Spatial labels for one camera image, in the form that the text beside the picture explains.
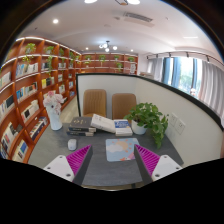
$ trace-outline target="bookshelf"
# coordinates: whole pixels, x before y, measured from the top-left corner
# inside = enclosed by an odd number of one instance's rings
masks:
[[[26,52],[27,44],[34,43],[36,50],[35,52]],[[49,52],[47,49],[53,47],[53,51]],[[1,113],[0,117],[0,139],[4,139],[5,131],[9,126],[10,122],[14,129],[21,125],[22,128],[16,136],[12,139],[12,142],[8,143],[9,147],[5,150],[2,141],[0,142],[1,150],[4,150],[8,156],[7,159],[12,160],[12,157],[16,151],[17,146],[22,140],[24,140],[28,146],[25,157],[23,158],[23,163],[28,163],[29,157],[37,144],[39,138],[46,130],[47,126],[50,123],[47,111],[43,106],[44,94],[48,91],[55,90],[59,94],[59,86],[64,84],[64,91],[62,92],[63,98],[66,98],[65,103],[62,105],[61,110],[63,110],[68,103],[76,95],[76,72],[81,68],[81,57],[79,60],[72,60],[69,57],[69,52],[73,52],[74,56],[80,55],[78,52],[73,49],[68,48],[67,46],[61,45],[54,41],[40,38],[40,37],[24,37],[18,39],[11,49],[8,52],[8,55],[5,59],[4,64],[1,66],[1,85],[0,85],[0,105],[3,104],[8,98],[13,98],[13,104],[10,108],[5,108],[4,113]],[[24,56],[30,57],[30,65],[36,64],[36,71],[32,72],[29,70],[30,67],[25,69],[25,74],[18,75],[17,66],[26,64],[23,61]],[[52,56],[52,70],[49,76],[49,69],[42,69],[42,65],[47,64],[49,56]],[[61,68],[60,63],[65,63],[65,67]],[[58,75],[63,74],[63,80],[58,82]],[[50,85],[46,87],[42,86],[43,79],[51,79]],[[23,88],[31,86],[33,83],[37,84],[37,89],[29,92],[28,95],[22,97],[20,100],[17,100],[17,92]],[[26,121],[23,120],[21,113],[31,105],[31,102],[37,101],[39,108],[28,117]],[[33,127],[38,123],[40,117],[46,117],[48,124],[45,125],[41,131],[38,133],[36,138],[32,140],[30,137],[30,132]]]
[[[99,61],[99,56],[105,55],[105,61]],[[128,60],[129,57],[133,57],[133,62]],[[130,74],[131,64],[135,64],[136,69],[134,74],[137,75],[138,56],[131,54],[120,54],[120,53],[91,53],[82,54],[80,67],[76,67],[76,72],[79,73],[120,73]]]
[[[29,43],[35,44],[34,52],[27,51]],[[99,61],[99,55],[106,56],[104,62]],[[23,61],[25,56],[30,59],[29,64],[33,67],[26,67],[27,63]],[[50,75],[49,57],[52,57]],[[134,61],[128,61],[129,57],[133,57]],[[121,63],[122,68],[117,67],[117,62]],[[28,146],[28,150],[23,163],[28,163],[33,148],[50,123],[47,111],[43,106],[44,95],[46,93],[55,90],[59,94],[60,89],[63,98],[66,98],[61,107],[61,110],[63,110],[76,95],[76,73],[129,74],[132,63],[136,65],[134,74],[137,75],[138,56],[136,55],[104,52],[79,54],[67,46],[41,37],[23,37],[16,40],[6,56],[4,64],[1,66],[0,73],[0,105],[9,98],[13,98],[14,101],[13,106],[7,108],[3,114],[0,112],[0,140],[3,138],[10,122],[14,129],[18,125],[22,126],[22,129],[10,143],[10,148],[7,149],[7,159],[12,159],[17,146],[21,140],[24,140]],[[23,74],[20,74],[18,67],[22,64],[24,64],[24,69]],[[46,86],[43,85],[42,80],[46,80]],[[22,97],[18,101],[18,91],[34,83],[36,83],[37,89],[31,91],[31,94]],[[24,120],[22,114],[33,101],[37,101],[39,107],[27,120]],[[48,124],[32,140],[29,133],[38,123],[40,117],[46,117]],[[2,142],[0,142],[0,146],[1,150],[4,150]]]

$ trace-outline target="wooden bookshelf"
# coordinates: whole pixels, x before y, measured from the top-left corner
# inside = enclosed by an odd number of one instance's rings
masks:
[[[28,56],[31,56],[30,64],[38,64],[38,71],[33,73],[27,73],[22,76],[16,76],[17,65],[26,64],[23,61],[23,58],[26,55],[26,46],[28,43],[34,43],[36,46],[35,52],[28,53]],[[53,52],[47,52],[47,47],[53,46]],[[2,139],[3,134],[8,127],[8,124],[11,122],[14,129],[20,124],[22,126],[22,130],[17,134],[17,136],[13,139],[13,142],[10,144],[10,148],[7,149],[8,159],[11,160],[14,152],[16,151],[17,146],[19,145],[21,140],[24,140],[28,145],[28,150],[26,152],[23,163],[28,163],[30,155],[37,144],[39,138],[46,130],[47,126],[50,124],[49,117],[47,115],[47,111],[43,106],[44,94],[48,91],[56,90],[56,93],[59,93],[58,87],[64,83],[65,91],[62,93],[63,97],[67,97],[66,103],[62,105],[62,110],[68,105],[68,103],[76,96],[76,72],[80,72],[81,68],[81,58],[82,55],[79,56],[79,60],[74,60],[71,64],[72,59],[69,58],[69,52],[72,52],[76,57],[80,55],[76,51],[70,49],[67,46],[61,45],[60,43],[56,43],[54,41],[40,38],[40,37],[24,37],[17,40],[11,49],[8,52],[6,60],[4,64],[1,66],[2,70],[0,73],[0,78],[3,78],[7,73],[10,72],[9,82],[0,86],[0,105],[6,100],[8,97],[13,95],[14,106],[7,110],[4,114],[4,117],[1,116],[0,119],[0,139]],[[54,77],[54,83],[46,86],[46,88],[42,88],[42,79],[46,79],[49,76],[47,70],[42,70],[42,64],[47,63],[48,57],[52,55],[52,71],[50,76]],[[64,59],[64,63],[66,64],[65,68],[61,69],[58,67],[59,63],[62,63]],[[58,82],[58,75],[63,73],[63,81]],[[69,88],[69,82],[73,81],[73,86]],[[20,101],[17,101],[16,91],[20,90],[22,87],[27,87],[32,85],[34,82],[37,83],[37,90],[22,98]],[[70,92],[73,91],[74,95],[70,97]],[[39,104],[39,109],[29,117],[29,119],[24,123],[21,113],[23,110],[31,104],[33,100],[37,100]],[[37,124],[40,117],[46,117],[48,124],[45,125],[37,137],[32,140],[29,133],[33,129],[33,127]]]
[[[38,70],[32,73],[27,71],[27,74],[18,76],[17,65],[26,64],[26,62],[23,61],[23,58],[26,56],[26,46],[29,43],[34,43],[36,46],[35,52],[28,53],[28,56],[30,56],[31,59],[30,64],[37,64]],[[47,51],[47,48],[49,47],[53,47],[52,52]],[[70,52],[73,53],[75,57],[74,60],[71,58]],[[53,58],[52,71],[49,76],[48,70],[42,70],[42,65],[43,63],[47,63],[50,55]],[[106,56],[105,62],[99,61],[100,55]],[[129,57],[134,57],[134,61],[128,61]],[[63,63],[63,61],[66,64],[65,68],[59,68],[59,63]],[[117,62],[122,64],[122,68],[117,67]],[[76,73],[112,72],[129,74],[132,63],[136,65],[135,74],[137,75],[138,56],[136,55],[122,54],[119,52],[85,53],[81,55],[67,46],[42,37],[23,37],[18,39],[9,50],[6,60],[1,66],[2,70],[0,73],[1,80],[7,80],[5,79],[5,77],[10,77],[10,80],[1,83],[0,105],[11,95],[13,96],[14,100],[14,107],[8,110],[7,113],[4,114],[4,117],[1,117],[0,119],[0,139],[2,139],[3,134],[10,122],[12,123],[14,129],[16,129],[19,124],[22,126],[22,130],[15,137],[13,143],[11,143],[10,149],[7,150],[7,153],[9,155],[8,159],[11,159],[13,157],[17,146],[23,139],[29,147],[23,163],[28,163],[33,148],[50,123],[46,109],[43,106],[44,94],[48,93],[51,90],[56,90],[56,93],[58,94],[59,86],[64,84],[65,91],[61,94],[63,98],[67,97],[67,101],[61,107],[61,110],[63,110],[68,105],[68,103],[76,96]],[[63,74],[63,81],[58,82],[59,74]],[[54,77],[54,83],[46,86],[46,88],[42,88],[41,80],[47,79],[49,77]],[[73,82],[73,86],[69,87],[69,82],[71,81]],[[37,91],[24,97],[18,102],[16,92],[22,87],[30,86],[33,83],[37,83]],[[21,113],[24,111],[24,109],[26,109],[27,106],[31,104],[33,100],[38,101],[39,109],[24,123]],[[37,124],[39,118],[42,116],[47,118],[48,124],[44,126],[44,128],[42,128],[38,136],[33,141],[29,133]]]
[[[86,65],[85,62],[88,61],[85,57],[87,55],[91,56],[90,64]],[[99,61],[99,56],[105,55],[105,61]],[[133,62],[128,60],[129,57],[133,57]],[[95,53],[95,54],[83,54],[81,57],[80,67],[76,67],[76,72],[78,73],[120,73],[120,74],[129,74],[131,63],[134,63],[136,70],[134,72],[137,75],[137,66],[138,66],[138,56],[121,54],[121,53]],[[121,68],[117,67],[117,63],[121,63]]]

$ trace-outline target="green plant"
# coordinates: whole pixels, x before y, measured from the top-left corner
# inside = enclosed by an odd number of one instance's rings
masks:
[[[85,56],[85,59],[86,59],[86,60],[88,60],[88,59],[91,60],[91,55],[86,55],[86,56]]]
[[[29,43],[25,47],[25,53],[26,55],[22,58],[22,61],[27,62],[28,65],[31,62],[31,59],[34,58],[33,55],[28,56],[29,53],[34,53],[36,51],[36,44],[34,43]]]
[[[52,55],[49,55],[48,56],[48,58],[47,58],[47,63],[48,63],[48,67],[49,67],[49,70],[48,70],[48,74],[49,74],[49,76],[51,77],[51,71],[52,71],[52,69],[53,69],[53,67],[52,67],[52,59],[53,59],[53,56]]]
[[[106,60],[106,55],[104,54],[99,55],[99,61],[105,62],[105,60]]]
[[[64,56],[65,52],[62,48],[59,49],[59,54],[60,54],[60,56]]]
[[[128,61],[134,61],[134,58],[133,57],[128,57]]]
[[[75,55],[71,51],[69,51],[69,57],[73,60],[75,59]]]
[[[54,53],[54,46],[45,47],[44,51],[45,51],[46,54],[47,54],[48,51],[50,51],[49,54],[51,55],[52,53]]]
[[[120,62],[117,62],[116,65],[117,65],[117,68],[119,68],[118,71],[121,72],[120,68],[122,68],[122,64]]]
[[[130,114],[124,116],[124,119],[134,120],[138,123],[138,126],[150,128],[157,148],[161,147],[165,131],[168,127],[168,118],[159,112],[156,105],[152,103],[137,104],[130,110]]]
[[[30,54],[30,53],[34,53],[36,51],[36,44],[34,43],[28,43],[25,47],[25,53]]]

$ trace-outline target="chair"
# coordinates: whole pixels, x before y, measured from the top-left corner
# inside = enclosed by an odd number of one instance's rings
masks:
[[[83,116],[93,117],[98,114],[106,117],[106,91],[104,89],[88,89],[83,97]]]
[[[132,93],[116,93],[112,96],[112,119],[123,119],[136,106],[136,96]]]

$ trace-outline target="table surface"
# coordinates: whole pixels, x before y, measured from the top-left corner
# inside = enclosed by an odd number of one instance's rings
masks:
[[[77,149],[89,144],[92,145],[93,155],[90,160],[83,185],[89,186],[119,186],[142,182],[141,174],[136,160],[108,162],[106,158],[106,139],[137,138],[139,144],[158,155],[168,155],[179,165],[183,164],[180,155],[167,138],[164,136],[160,149],[156,148],[149,130],[144,135],[117,137],[113,133],[97,130],[93,137],[69,136],[66,130],[69,124],[64,123],[58,131],[53,131],[50,125],[36,144],[28,164],[44,168],[58,155],[69,155],[74,151],[68,150],[68,140],[77,140]]]

